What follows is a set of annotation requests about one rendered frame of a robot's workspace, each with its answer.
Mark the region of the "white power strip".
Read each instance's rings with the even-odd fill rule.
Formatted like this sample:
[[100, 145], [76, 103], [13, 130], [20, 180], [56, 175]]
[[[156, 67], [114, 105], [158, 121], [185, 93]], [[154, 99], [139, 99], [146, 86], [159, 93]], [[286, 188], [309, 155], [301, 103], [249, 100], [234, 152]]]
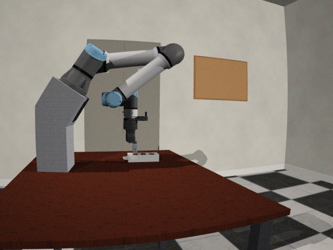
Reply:
[[159, 162], [159, 154], [157, 152], [151, 153], [127, 153], [127, 156], [123, 157], [124, 160], [128, 160], [129, 163], [134, 162]]

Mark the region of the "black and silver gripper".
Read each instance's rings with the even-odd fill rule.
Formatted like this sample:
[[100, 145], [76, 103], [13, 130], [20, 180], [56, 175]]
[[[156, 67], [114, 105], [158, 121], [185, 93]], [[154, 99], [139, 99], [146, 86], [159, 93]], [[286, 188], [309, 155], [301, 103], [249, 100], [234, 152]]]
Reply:
[[135, 141], [135, 130], [137, 121], [148, 121], [147, 112], [145, 116], [137, 116], [138, 109], [124, 109], [123, 129], [126, 130], [126, 141], [133, 143], [133, 153], [137, 153], [137, 141]]

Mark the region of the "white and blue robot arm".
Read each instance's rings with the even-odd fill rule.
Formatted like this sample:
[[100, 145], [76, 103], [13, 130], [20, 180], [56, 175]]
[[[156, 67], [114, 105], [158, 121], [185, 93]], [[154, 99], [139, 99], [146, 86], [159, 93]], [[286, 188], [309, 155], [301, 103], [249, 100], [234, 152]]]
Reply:
[[86, 96], [95, 74], [115, 68], [144, 66], [113, 91], [102, 93], [103, 106], [137, 109], [137, 91], [164, 70], [179, 64], [184, 55], [183, 48], [176, 43], [154, 47], [151, 50], [118, 53], [101, 51], [89, 43], [72, 68], [61, 76], [60, 81]]

